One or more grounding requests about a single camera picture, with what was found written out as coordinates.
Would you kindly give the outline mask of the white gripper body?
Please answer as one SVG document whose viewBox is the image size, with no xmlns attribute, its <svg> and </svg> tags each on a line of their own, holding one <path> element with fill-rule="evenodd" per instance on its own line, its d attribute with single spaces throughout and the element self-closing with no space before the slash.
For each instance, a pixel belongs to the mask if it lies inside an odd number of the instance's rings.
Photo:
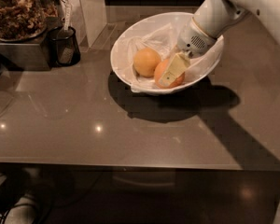
<svg viewBox="0 0 280 224">
<path fill-rule="evenodd" d="M 212 48 L 217 40 L 206 34 L 193 18 L 181 29 L 176 45 L 190 58 L 203 56 Z"/>
</svg>

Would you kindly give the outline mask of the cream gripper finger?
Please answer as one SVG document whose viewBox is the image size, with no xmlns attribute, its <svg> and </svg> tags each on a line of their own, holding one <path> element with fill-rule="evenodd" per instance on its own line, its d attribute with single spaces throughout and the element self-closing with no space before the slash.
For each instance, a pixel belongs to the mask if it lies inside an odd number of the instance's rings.
<svg viewBox="0 0 280 224">
<path fill-rule="evenodd" d="M 168 88 L 177 78 L 185 74 L 190 67 L 190 58 L 184 52 L 175 53 L 168 60 L 169 62 L 159 80 L 165 88 Z"/>
</svg>

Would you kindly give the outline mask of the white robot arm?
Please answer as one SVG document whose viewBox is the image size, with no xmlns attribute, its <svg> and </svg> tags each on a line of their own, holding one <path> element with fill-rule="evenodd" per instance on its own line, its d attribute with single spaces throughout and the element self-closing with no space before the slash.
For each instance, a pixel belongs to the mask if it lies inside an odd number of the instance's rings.
<svg viewBox="0 0 280 224">
<path fill-rule="evenodd" d="M 159 83 L 167 88 L 246 14 L 258 18 L 280 46 L 280 0 L 204 0 L 180 31 Z"/>
</svg>

